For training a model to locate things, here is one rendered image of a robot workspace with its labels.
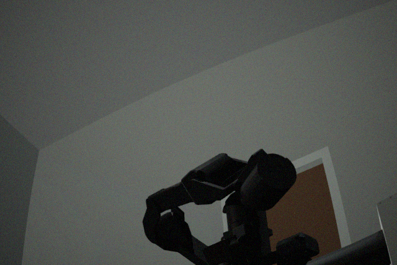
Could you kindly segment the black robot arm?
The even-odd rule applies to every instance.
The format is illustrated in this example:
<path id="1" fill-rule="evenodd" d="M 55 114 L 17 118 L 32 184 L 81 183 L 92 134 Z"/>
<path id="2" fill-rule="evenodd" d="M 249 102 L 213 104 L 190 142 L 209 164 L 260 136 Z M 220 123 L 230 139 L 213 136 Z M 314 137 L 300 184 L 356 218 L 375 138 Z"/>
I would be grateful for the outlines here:
<path id="1" fill-rule="evenodd" d="M 227 261 L 240 258 L 254 246 L 263 252 L 255 228 L 244 223 L 233 229 L 233 236 L 207 246 L 191 235 L 178 206 L 212 204 L 233 192 L 223 207 L 228 227 L 245 218 L 267 220 L 265 211 L 274 207 L 296 179 L 293 163 L 281 155 L 260 149 L 242 161 L 220 153 L 189 171 L 181 182 L 148 196 L 145 235 L 153 244 L 180 253 L 195 265 L 231 265 Z"/>

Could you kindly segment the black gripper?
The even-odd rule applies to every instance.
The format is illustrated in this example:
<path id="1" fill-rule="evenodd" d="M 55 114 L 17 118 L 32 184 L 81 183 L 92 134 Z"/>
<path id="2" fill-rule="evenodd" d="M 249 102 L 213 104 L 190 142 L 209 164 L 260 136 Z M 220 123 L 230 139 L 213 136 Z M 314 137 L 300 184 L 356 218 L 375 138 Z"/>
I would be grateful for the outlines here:
<path id="1" fill-rule="evenodd" d="M 228 231 L 223 233 L 223 237 L 233 236 L 234 228 L 248 222 L 255 228 L 263 252 L 257 252 L 254 246 L 251 248 L 252 251 L 243 254 L 240 258 L 227 261 L 231 265 L 273 265 L 275 263 L 277 265 L 306 265 L 313 256 L 319 254 L 317 240 L 302 232 L 278 241 L 276 251 L 272 252 L 269 238 L 273 235 L 273 231 L 268 228 L 267 220 L 260 217 L 245 218 L 232 223 Z"/>

